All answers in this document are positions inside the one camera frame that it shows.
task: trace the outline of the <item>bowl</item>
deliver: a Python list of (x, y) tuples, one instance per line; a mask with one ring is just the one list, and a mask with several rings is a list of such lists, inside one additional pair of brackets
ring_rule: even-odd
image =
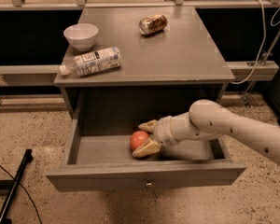
[(67, 27), (63, 34), (73, 48), (86, 51), (94, 45), (98, 31), (95, 25), (79, 23)]

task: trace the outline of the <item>can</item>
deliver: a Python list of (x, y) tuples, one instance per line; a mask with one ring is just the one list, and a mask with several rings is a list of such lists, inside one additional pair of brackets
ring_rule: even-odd
[(142, 35), (149, 35), (164, 29), (167, 19), (164, 15), (154, 15), (140, 20), (139, 28)]

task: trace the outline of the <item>floor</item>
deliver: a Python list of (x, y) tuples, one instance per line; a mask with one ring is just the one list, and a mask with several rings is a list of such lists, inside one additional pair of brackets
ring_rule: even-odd
[[(276, 124), (260, 94), (250, 96), (250, 108), (237, 94), (224, 95), (221, 103), (236, 114)], [(280, 223), (280, 167), (228, 136), (232, 160), (247, 166), (230, 186), (60, 193), (46, 171), (61, 164), (70, 127), (59, 98), (0, 107), (0, 163), (14, 175), (25, 149), (33, 150), (22, 184), (43, 223)], [(0, 179), (9, 179), (1, 169)], [(4, 199), (0, 196), (0, 209)], [(8, 217), (13, 223), (39, 223), (21, 188)]]

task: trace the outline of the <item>red ball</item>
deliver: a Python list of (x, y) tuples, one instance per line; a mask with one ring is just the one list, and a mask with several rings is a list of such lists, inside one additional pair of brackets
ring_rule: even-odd
[(132, 134), (130, 139), (130, 146), (132, 151), (140, 147), (149, 138), (148, 133), (145, 131), (136, 131)]

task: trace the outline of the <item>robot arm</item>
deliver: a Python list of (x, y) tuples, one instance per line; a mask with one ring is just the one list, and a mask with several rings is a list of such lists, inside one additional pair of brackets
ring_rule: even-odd
[(183, 140), (211, 140), (226, 134), (280, 165), (280, 128), (233, 114), (221, 105), (200, 100), (189, 112), (141, 124), (151, 138), (133, 152), (136, 158), (178, 145)]

